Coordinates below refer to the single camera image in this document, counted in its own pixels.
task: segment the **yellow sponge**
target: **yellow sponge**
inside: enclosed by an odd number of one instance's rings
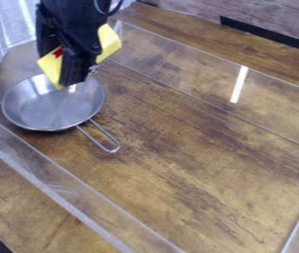
[[[101,63],[122,48],[122,41],[109,24],[101,27],[98,33],[103,48],[102,54],[97,57],[97,63]],[[59,75],[62,67],[62,47],[57,48],[43,58],[41,58],[38,64],[43,72],[46,73],[50,82],[54,84],[57,90],[63,89],[63,86],[59,84]]]

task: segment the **wooden table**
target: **wooden table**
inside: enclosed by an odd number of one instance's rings
[[[297,49],[144,4],[120,18],[299,83]],[[41,73],[26,63],[35,44],[14,50],[0,96]],[[2,112],[0,123],[184,250],[278,252],[299,218],[299,146],[111,61],[99,78],[110,99],[97,119],[124,140],[117,156],[77,131],[21,131]],[[17,252],[114,250],[2,161],[0,238]]]

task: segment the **black cable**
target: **black cable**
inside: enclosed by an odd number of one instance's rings
[[[121,10],[121,8],[122,8],[122,6],[124,6],[124,1],[125,1],[125,0],[121,0],[121,1],[120,1],[117,7],[116,7],[114,10],[110,11],[110,12],[105,12],[105,11],[102,10],[102,8],[101,8],[101,2],[99,2],[99,1],[101,1],[101,0],[94,0],[94,5],[95,5],[97,11],[98,11],[102,15],[113,16],[113,15]]]

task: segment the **silver frying pan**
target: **silver frying pan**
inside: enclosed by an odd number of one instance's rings
[[[103,85],[89,78],[58,91],[45,75],[19,83],[3,99],[3,114],[19,127],[39,131],[62,131],[77,127],[90,140],[109,153],[117,153],[121,141],[91,118],[102,110],[106,100]],[[90,121],[117,143],[109,149],[79,126]]]

